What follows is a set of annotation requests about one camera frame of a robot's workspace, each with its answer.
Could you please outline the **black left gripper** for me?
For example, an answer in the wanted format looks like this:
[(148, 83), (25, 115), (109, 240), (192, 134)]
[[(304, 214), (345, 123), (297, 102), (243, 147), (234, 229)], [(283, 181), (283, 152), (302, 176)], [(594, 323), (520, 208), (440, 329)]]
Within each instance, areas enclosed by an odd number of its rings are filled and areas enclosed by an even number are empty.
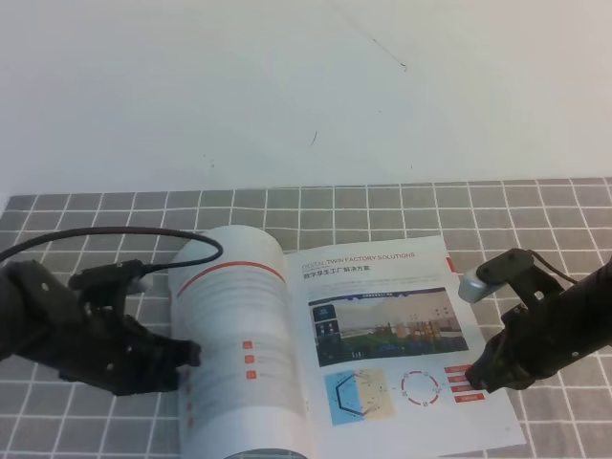
[(131, 316), (86, 316), (66, 307), (52, 311), (52, 324), (58, 377), (118, 396), (176, 391), (177, 368), (201, 364), (197, 342), (159, 337)]

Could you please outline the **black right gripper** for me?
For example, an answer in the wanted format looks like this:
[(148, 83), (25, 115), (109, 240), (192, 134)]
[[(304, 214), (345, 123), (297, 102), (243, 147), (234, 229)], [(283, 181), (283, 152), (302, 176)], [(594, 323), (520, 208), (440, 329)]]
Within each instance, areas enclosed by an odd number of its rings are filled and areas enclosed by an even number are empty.
[(574, 362), (574, 352), (559, 348), (538, 328), (526, 306), (514, 307), (502, 319), (502, 331), (488, 341), (465, 373), (474, 389), (489, 393), (500, 388), (523, 390)]

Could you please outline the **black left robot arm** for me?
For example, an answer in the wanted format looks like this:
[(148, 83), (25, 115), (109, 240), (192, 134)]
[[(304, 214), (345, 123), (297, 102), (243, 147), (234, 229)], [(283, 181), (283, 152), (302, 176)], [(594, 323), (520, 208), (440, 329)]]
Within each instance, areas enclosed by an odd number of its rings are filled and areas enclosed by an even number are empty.
[(62, 284), (36, 261), (1, 270), (1, 357), (18, 356), (116, 396), (172, 392), (179, 370), (200, 364), (191, 340), (155, 334), (126, 314), (149, 266), (104, 265)]

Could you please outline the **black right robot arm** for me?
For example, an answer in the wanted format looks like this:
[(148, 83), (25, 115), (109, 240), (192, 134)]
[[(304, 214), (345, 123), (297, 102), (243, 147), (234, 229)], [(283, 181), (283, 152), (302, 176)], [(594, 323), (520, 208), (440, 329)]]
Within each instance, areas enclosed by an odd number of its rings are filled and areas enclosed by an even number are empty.
[(551, 265), (534, 251), (511, 249), (463, 275), (458, 295), (475, 304), (510, 287), (520, 299), (502, 315), (503, 329), (489, 339), (466, 371), (475, 389), (524, 390), (611, 344), (611, 264), (565, 289)]

